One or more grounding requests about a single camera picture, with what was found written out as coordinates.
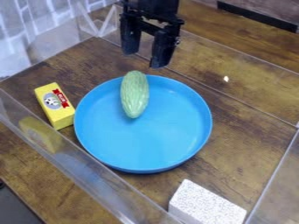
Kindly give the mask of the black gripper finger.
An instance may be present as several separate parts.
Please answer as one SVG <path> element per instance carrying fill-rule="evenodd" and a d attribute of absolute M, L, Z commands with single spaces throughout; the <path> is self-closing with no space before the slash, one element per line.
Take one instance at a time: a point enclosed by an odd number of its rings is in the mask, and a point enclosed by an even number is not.
<path fill-rule="evenodd" d="M 180 44 L 180 29 L 167 25 L 153 35 L 151 68 L 166 67 L 174 56 L 174 50 Z"/>
<path fill-rule="evenodd" d="M 139 19 L 123 14 L 120 16 L 120 44 L 125 55 L 139 51 L 141 30 Z"/>

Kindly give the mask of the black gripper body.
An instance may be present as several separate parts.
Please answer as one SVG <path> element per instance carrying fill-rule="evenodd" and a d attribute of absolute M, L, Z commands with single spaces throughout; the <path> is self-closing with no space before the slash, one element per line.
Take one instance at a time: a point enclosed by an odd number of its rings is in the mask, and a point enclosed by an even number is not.
<path fill-rule="evenodd" d="M 184 24 L 178 17 L 179 0 L 121 0 L 121 4 L 121 15 L 137 18 L 141 32 L 149 35 L 167 25 L 180 29 Z"/>

